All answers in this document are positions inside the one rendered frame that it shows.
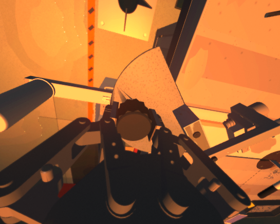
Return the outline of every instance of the speckled surface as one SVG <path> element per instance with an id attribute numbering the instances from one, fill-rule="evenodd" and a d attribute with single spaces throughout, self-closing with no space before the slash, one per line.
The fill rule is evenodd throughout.
<path id="1" fill-rule="evenodd" d="M 139 55 L 124 69 L 115 84 L 111 104 L 113 101 L 124 102 L 120 92 L 125 98 L 138 99 L 147 108 L 154 109 L 172 134 L 184 134 L 173 114 L 184 101 L 159 47 Z M 139 150 L 151 151 L 152 143 L 147 137 L 125 142 Z"/>

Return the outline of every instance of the orange stripe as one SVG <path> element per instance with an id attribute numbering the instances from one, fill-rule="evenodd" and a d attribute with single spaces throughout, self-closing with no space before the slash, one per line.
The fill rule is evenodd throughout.
<path id="1" fill-rule="evenodd" d="M 90 27 L 91 25 L 95 26 L 95 0 L 88 0 L 88 9 L 87 11 L 89 11 L 91 8 L 94 8 L 94 11 L 90 14 L 88 12 L 88 27 Z M 88 32 L 88 43 L 90 43 L 91 41 L 94 41 L 94 30 L 95 28 L 93 28 L 92 30 L 87 30 Z M 88 56 L 90 55 L 94 56 L 94 43 L 92 45 L 88 44 Z M 93 87 L 94 85 L 94 57 L 92 57 L 91 59 L 88 58 L 88 80 L 91 80 L 91 82 L 88 81 L 88 86 Z M 88 103 L 88 119 L 91 122 L 94 122 L 93 120 L 93 115 L 94 115 L 94 110 L 93 110 L 93 103 Z"/>

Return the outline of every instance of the black hook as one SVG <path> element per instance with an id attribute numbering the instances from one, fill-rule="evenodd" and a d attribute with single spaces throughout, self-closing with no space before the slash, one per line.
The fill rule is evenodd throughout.
<path id="1" fill-rule="evenodd" d="M 265 14 L 265 18 L 276 16 L 276 15 L 280 15 L 280 11 L 268 12 L 268 13 Z"/>

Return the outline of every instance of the red object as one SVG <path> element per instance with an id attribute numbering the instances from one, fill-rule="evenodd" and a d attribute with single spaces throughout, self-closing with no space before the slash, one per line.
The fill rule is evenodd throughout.
<path id="1" fill-rule="evenodd" d="M 60 190 L 58 197 L 61 198 L 64 194 L 66 194 L 71 188 L 73 188 L 75 183 L 65 183 L 63 184 L 62 189 Z"/>

